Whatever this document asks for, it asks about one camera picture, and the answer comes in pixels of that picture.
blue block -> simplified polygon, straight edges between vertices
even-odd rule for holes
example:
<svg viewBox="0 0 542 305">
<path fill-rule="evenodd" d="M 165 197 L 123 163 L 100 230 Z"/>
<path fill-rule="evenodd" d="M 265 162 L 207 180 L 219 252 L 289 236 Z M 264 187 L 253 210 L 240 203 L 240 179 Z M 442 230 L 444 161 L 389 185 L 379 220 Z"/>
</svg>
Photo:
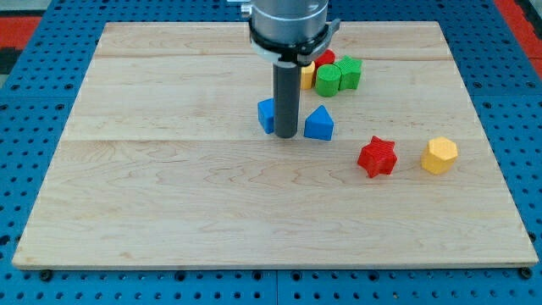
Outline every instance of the blue block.
<svg viewBox="0 0 542 305">
<path fill-rule="evenodd" d="M 265 133 L 270 134 L 274 131 L 274 100 L 273 98 L 266 99 L 257 104 L 257 120 L 265 130 Z"/>
<path fill-rule="evenodd" d="M 333 120 L 328 110 L 320 105 L 314 112 L 305 119 L 304 136 L 312 139 L 331 141 L 333 135 Z"/>
</svg>

wooden board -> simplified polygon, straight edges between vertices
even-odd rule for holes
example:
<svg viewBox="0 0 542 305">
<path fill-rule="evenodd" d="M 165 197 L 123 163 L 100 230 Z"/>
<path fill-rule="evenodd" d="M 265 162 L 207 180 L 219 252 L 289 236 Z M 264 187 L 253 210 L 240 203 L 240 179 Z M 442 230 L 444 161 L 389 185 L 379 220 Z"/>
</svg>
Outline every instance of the wooden board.
<svg viewBox="0 0 542 305">
<path fill-rule="evenodd" d="M 265 135 L 271 64 L 243 24 L 108 24 L 14 256 L 21 269 L 406 269 L 538 261 L 436 23 L 343 23 L 357 91 L 301 93 Z M 302 136 L 325 104 L 333 141 Z M 356 164 L 396 141 L 393 175 Z M 446 136 L 451 172 L 420 168 Z"/>
</svg>

